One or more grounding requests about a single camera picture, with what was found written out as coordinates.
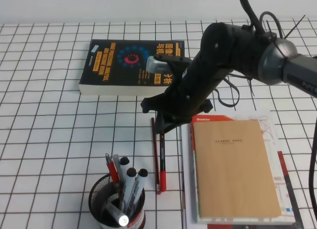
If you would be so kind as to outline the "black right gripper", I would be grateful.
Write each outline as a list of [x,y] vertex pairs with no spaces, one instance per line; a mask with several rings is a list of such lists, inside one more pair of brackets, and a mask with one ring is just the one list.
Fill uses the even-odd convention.
[[207,101],[209,94],[231,72],[226,65],[207,63],[200,57],[155,55],[167,62],[174,79],[161,94],[147,97],[141,102],[143,113],[156,111],[155,133],[168,133],[182,124],[189,123],[194,115],[212,109]]

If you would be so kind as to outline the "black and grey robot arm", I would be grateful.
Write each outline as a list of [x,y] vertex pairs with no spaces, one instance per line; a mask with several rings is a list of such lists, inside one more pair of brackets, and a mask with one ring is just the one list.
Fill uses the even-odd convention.
[[316,96],[317,60],[298,53],[295,45],[275,33],[245,26],[213,23],[202,35],[193,58],[155,55],[170,67],[174,79],[161,94],[145,98],[142,111],[156,111],[156,133],[167,133],[212,108],[208,99],[221,81],[236,70],[266,85],[288,83]]

